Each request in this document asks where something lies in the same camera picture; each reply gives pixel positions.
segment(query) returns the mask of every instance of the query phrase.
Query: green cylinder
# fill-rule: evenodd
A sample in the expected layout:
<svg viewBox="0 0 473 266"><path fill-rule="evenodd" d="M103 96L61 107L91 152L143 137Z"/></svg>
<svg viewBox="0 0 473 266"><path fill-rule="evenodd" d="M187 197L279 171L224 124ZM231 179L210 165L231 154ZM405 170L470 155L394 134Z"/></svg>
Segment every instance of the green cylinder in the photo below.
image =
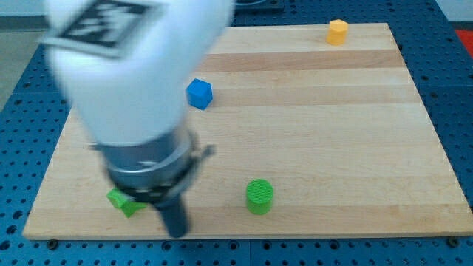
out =
<svg viewBox="0 0 473 266"><path fill-rule="evenodd" d="M246 207L257 215L266 214L273 205L273 186L263 179L253 180L246 187Z"/></svg>

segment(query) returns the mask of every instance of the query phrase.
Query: toy block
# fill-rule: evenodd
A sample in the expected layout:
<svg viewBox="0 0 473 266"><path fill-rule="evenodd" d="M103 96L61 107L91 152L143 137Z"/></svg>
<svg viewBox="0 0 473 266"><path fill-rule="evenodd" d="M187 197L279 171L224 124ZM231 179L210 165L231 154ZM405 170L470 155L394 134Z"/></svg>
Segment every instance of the toy block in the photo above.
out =
<svg viewBox="0 0 473 266"><path fill-rule="evenodd" d="M187 87L186 94L189 105L201 110L205 110L214 99L212 85L198 79L191 82Z"/></svg>
<svg viewBox="0 0 473 266"><path fill-rule="evenodd" d="M263 179L253 180L246 187L246 207L257 215L266 214L273 205L273 186Z"/></svg>
<svg viewBox="0 0 473 266"><path fill-rule="evenodd" d="M113 188L106 197L113 207L121 209L127 218L131 217L136 211L146 208L147 204L135 202L130 196L125 195L120 190Z"/></svg>
<svg viewBox="0 0 473 266"><path fill-rule="evenodd" d="M342 45L345 43L348 33L348 23L341 19L330 22L327 35L327 43L332 45Z"/></svg>

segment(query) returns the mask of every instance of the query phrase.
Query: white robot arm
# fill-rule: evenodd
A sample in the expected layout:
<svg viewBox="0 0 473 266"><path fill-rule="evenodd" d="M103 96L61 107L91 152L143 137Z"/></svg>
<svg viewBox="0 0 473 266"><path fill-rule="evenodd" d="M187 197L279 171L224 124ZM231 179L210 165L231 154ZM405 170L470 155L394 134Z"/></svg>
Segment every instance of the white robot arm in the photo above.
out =
<svg viewBox="0 0 473 266"><path fill-rule="evenodd" d="M46 0L47 60L103 153L112 182L188 230L181 192L204 154L184 82L230 24L233 0Z"/></svg>

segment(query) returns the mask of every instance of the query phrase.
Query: green object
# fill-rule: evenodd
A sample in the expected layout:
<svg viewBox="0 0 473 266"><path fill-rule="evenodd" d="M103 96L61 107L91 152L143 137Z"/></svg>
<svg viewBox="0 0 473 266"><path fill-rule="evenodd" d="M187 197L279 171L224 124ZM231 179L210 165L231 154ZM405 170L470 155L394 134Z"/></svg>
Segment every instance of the green object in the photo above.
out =
<svg viewBox="0 0 473 266"><path fill-rule="evenodd" d="M109 199L113 207L121 209L127 218L140 209L146 208L147 204L135 202L131 197L122 193L119 189L113 188L106 197Z"/></svg>
<svg viewBox="0 0 473 266"><path fill-rule="evenodd" d="M253 214L269 212L273 204L273 186L263 179L251 181L246 187L246 207Z"/></svg>

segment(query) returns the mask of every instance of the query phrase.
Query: wooden board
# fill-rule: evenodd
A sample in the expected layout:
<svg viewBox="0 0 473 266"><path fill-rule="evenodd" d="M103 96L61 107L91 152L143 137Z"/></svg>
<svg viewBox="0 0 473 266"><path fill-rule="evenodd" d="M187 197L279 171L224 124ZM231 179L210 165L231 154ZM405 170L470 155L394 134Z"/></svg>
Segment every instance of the wooden board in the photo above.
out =
<svg viewBox="0 0 473 266"><path fill-rule="evenodd" d="M189 110L217 145L186 193L188 239L453 236L473 216L386 24L230 29L193 78L214 85ZM100 155L74 112L24 235L30 239L166 239L152 208L132 218L106 193ZM254 178L275 188L270 213L245 208Z"/></svg>

